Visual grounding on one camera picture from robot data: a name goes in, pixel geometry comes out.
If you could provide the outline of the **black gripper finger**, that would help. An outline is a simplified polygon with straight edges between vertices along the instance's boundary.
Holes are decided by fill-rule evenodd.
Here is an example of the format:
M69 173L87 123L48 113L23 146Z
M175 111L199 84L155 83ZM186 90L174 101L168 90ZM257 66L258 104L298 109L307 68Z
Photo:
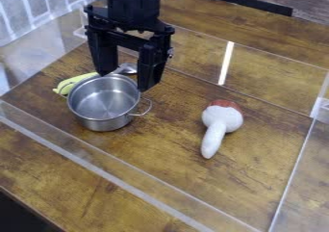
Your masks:
M146 44L140 48L138 60L138 89L150 90L162 79L168 55L155 46Z
M106 76L118 68L116 45L106 34L92 31L85 33L95 70L100 76Z

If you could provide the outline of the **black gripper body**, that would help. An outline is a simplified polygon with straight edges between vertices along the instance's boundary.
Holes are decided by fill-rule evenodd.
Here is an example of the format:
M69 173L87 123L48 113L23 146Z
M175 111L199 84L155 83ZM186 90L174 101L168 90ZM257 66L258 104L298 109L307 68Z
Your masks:
M87 42L91 50L123 46L140 49L147 42L128 32L150 32L151 44L159 50L171 49L171 36L175 29L159 19L162 0L107 0L106 7L87 5L84 26Z

